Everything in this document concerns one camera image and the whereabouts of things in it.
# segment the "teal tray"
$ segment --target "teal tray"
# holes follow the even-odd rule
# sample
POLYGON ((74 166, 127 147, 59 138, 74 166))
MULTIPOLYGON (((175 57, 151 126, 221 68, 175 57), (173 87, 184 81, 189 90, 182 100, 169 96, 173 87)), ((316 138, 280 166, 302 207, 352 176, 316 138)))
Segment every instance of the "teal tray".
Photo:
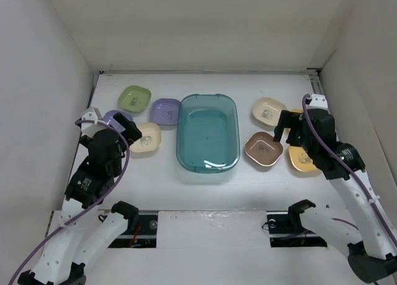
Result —
POLYGON ((223 94, 192 94, 179 107, 178 162, 198 173, 232 169, 240 158, 237 108, 223 94))

